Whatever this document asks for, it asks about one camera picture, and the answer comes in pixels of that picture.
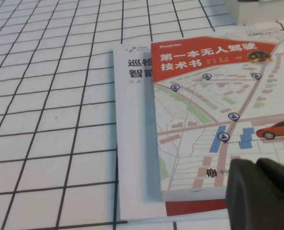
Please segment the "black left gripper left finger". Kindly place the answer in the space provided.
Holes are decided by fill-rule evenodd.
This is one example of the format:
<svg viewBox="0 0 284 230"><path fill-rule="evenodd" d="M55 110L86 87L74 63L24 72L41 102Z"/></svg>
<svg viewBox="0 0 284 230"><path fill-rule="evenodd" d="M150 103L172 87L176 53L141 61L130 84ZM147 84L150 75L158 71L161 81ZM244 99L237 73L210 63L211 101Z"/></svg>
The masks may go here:
<svg viewBox="0 0 284 230"><path fill-rule="evenodd" d="M272 183L259 166L231 161L226 204L232 230L276 230L275 201Z"/></svg>

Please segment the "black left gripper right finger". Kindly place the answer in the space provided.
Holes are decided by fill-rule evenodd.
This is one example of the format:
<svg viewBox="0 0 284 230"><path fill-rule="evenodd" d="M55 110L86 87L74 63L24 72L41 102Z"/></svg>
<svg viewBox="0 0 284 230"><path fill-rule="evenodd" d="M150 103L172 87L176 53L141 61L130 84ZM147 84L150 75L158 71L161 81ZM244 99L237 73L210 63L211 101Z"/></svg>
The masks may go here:
<svg viewBox="0 0 284 230"><path fill-rule="evenodd" d="M257 160L266 182L258 205L262 230L284 230L284 166L266 158Z"/></svg>

